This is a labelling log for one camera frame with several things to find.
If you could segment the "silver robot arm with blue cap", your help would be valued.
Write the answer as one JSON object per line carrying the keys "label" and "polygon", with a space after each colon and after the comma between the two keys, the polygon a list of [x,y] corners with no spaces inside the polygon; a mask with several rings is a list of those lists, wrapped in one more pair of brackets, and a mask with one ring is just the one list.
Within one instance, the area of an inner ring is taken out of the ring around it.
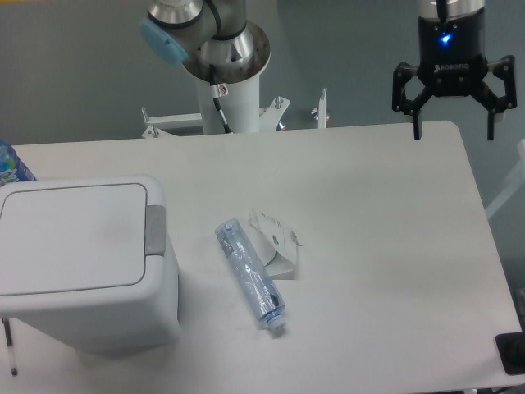
{"label": "silver robot arm with blue cap", "polygon": [[[420,61],[393,73],[391,107],[410,117],[422,137],[421,111],[433,98],[472,97],[487,112],[487,135],[496,119],[517,105],[513,56],[485,55],[482,1],[422,1],[418,12]],[[165,62],[195,78],[207,135],[275,131],[289,106],[275,98],[259,105],[259,77],[270,59],[268,37],[246,16],[243,1],[154,1],[139,30]]]}

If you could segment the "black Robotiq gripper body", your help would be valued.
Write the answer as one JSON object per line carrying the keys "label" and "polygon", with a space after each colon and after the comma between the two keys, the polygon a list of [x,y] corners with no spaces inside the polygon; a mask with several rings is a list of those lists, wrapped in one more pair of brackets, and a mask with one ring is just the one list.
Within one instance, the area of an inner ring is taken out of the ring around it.
{"label": "black Robotiq gripper body", "polygon": [[469,96],[485,78],[485,3],[420,1],[418,78],[436,97]]}

